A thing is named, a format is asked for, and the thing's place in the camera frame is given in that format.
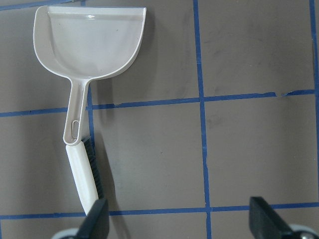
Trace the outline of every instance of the dustpan handle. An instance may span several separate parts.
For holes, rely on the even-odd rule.
[[[77,145],[82,139],[83,116],[88,87],[88,82],[71,80],[71,94],[63,134],[63,140],[69,146]]]

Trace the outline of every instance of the black bristles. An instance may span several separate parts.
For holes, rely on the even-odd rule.
[[[84,146],[85,146],[85,150],[86,153],[88,155],[88,159],[91,165],[91,170],[92,170],[92,174],[94,177],[94,182],[95,182],[95,186],[96,186],[96,190],[98,192],[98,197],[99,199],[104,197],[103,194],[103,188],[102,188],[102,183],[101,183],[101,178],[100,178],[100,173],[99,173],[99,169],[97,166],[97,162],[96,162],[96,157],[95,157],[95,152],[92,146],[92,142],[91,142],[91,138],[85,138],[83,140]]]

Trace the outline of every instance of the dustpan pan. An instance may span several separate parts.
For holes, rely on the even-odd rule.
[[[71,81],[63,140],[86,214],[98,199],[82,140],[88,86],[128,69],[139,51],[146,8],[42,6],[33,45],[40,63]]]

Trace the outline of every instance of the white handle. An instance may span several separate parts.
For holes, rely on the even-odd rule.
[[[77,145],[82,139],[83,115],[85,112],[86,98],[88,95],[88,82],[71,80],[71,94],[66,115],[63,134],[64,142],[69,145]]]
[[[85,146],[81,141],[76,146],[67,145],[65,148],[69,157],[76,189],[84,212],[87,215],[99,197]]]

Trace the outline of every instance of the white dustpan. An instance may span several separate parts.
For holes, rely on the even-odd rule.
[[[42,6],[35,14],[33,45],[38,60],[71,81],[63,140],[85,212],[97,199],[81,142],[88,86],[130,67],[141,45],[145,17],[143,7]]]

